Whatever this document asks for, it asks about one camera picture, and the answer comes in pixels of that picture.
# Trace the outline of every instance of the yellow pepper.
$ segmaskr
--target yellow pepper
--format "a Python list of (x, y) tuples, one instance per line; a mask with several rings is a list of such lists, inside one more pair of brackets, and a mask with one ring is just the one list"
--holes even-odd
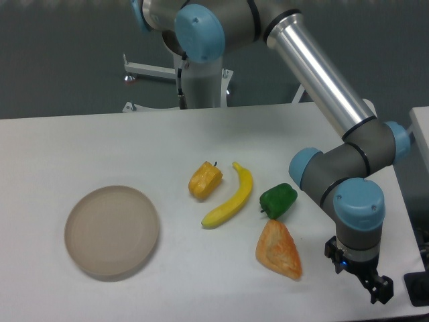
[(207, 198), (222, 181), (222, 172), (210, 162), (204, 162), (189, 181), (189, 192), (197, 199)]

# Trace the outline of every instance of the green pepper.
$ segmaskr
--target green pepper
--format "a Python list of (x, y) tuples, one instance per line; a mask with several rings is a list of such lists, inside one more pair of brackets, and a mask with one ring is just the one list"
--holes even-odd
[(292, 206), (297, 196), (298, 193), (290, 184), (281, 183), (260, 196), (261, 212), (266, 212), (270, 219), (277, 219)]

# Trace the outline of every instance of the beige plate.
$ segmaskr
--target beige plate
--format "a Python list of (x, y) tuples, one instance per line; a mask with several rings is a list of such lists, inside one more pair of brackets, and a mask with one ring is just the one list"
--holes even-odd
[(109, 278), (138, 268), (158, 238), (154, 205), (127, 186), (93, 191), (68, 216), (64, 239), (68, 253), (90, 275)]

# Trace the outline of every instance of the white table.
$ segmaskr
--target white table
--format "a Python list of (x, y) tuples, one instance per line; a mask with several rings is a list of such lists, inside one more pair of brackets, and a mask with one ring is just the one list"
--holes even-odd
[[(259, 196), (292, 184), (290, 160), (302, 148), (327, 152), (340, 138), (313, 103), (0, 121), (0, 321), (344, 321), (427, 313), (411, 305), (403, 275), (422, 261), (392, 167), (373, 175), (387, 214), (380, 275), (395, 296), (369, 302), (358, 279), (324, 257), (334, 224), (298, 191), (284, 223), (304, 275), (296, 282), (264, 268), (255, 247), (267, 221)], [(199, 203), (192, 173), (218, 162), (223, 183)], [(200, 221), (238, 187), (231, 163), (253, 173), (253, 194), (228, 223)], [(73, 206), (111, 184), (144, 192), (161, 231), (143, 270), (120, 282), (80, 271), (64, 247)]]

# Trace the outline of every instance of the toy bread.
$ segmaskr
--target toy bread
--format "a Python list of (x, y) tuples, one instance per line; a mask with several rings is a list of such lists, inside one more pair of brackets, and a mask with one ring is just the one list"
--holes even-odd
[(300, 256), (294, 240), (283, 223), (269, 220), (256, 246), (256, 258), (266, 268), (299, 279), (302, 275)]

